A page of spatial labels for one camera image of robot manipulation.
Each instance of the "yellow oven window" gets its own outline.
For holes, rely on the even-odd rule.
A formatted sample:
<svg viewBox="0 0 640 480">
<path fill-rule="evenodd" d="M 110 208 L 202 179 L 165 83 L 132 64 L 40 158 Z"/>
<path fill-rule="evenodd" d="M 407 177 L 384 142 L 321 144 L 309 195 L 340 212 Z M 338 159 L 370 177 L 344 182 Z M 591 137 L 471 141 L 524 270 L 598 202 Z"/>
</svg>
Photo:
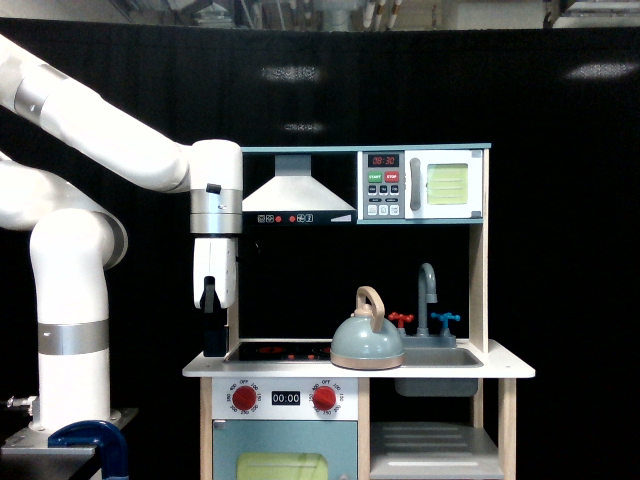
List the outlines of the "yellow oven window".
<svg viewBox="0 0 640 480">
<path fill-rule="evenodd" d="M 427 203 L 464 205 L 469 201 L 469 165 L 466 163 L 429 164 Z"/>
<path fill-rule="evenodd" d="M 237 480 L 329 480 L 327 460 L 317 453 L 243 453 Z"/>
</svg>

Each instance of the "sink basin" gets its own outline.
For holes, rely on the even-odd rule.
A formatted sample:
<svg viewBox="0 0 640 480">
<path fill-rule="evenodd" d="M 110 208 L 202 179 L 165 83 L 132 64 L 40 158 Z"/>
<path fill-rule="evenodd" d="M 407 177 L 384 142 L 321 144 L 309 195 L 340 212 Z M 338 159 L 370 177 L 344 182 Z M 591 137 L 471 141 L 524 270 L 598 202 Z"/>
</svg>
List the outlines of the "sink basin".
<svg viewBox="0 0 640 480">
<path fill-rule="evenodd" d="M 404 348 L 404 367 L 481 367 L 483 363 L 463 348 Z M 396 391 L 405 397 L 472 397 L 477 378 L 396 378 Z"/>
<path fill-rule="evenodd" d="M 405 347 L 405 367 L 481 367 L 483 363 L 464 348 Z"/>
</svg>

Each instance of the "microwave window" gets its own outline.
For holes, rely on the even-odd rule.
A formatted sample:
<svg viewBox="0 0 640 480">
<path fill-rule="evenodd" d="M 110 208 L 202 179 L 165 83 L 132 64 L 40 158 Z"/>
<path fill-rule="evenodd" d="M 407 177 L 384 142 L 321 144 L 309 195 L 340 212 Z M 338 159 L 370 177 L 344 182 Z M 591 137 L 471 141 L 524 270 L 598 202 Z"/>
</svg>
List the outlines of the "microwave window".
<svg viewBox="0 0 640 480">
<path fill-rule="evenodd" d="M 427 203 L 464 205 L 469 202 L 469 165 L 430 164 L 427 167 Z"/>
<path fill-rule="evenodd" d="M 369 168 L 398 168 L 400 166 L 400 155 L 397 153 L 386 155 L 369 155 Z"/>
</svg>

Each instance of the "microwave handle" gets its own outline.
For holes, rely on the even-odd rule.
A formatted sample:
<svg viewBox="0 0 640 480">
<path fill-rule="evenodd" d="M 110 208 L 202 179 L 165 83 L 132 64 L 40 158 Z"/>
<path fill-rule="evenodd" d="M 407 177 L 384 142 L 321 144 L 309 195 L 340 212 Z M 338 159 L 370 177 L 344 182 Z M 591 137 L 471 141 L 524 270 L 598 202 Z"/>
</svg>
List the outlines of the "microwave handle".
<svg viewBox="0 0 640 480">
<path fill-rule="evenodd" d="M 411 169 L 411 202 L 409 206 L 414 212 L 420 210 L 420 159 L 412 158 L 409 162 Z"/>
</svg>

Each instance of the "timer display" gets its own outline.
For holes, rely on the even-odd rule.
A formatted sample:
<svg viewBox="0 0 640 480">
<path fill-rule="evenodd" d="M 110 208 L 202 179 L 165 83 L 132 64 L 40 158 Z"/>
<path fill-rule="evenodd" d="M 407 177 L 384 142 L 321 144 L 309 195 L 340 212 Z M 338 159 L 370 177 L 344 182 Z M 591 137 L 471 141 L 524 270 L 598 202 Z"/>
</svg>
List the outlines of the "timer display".
<svg viewBox="0 0 640 480">
<path fill-rule="evenodd" d="M 399 166 L 400 166 L 400 155 L 397 153 L 369 155 L 369 168 L 375 168 L 375 167 L 398 168 Z"/>
<path fill-rule="evenodd" d="M 300 405 L 300 392 L 271 392 L 271 405 Z"/>
</svg>

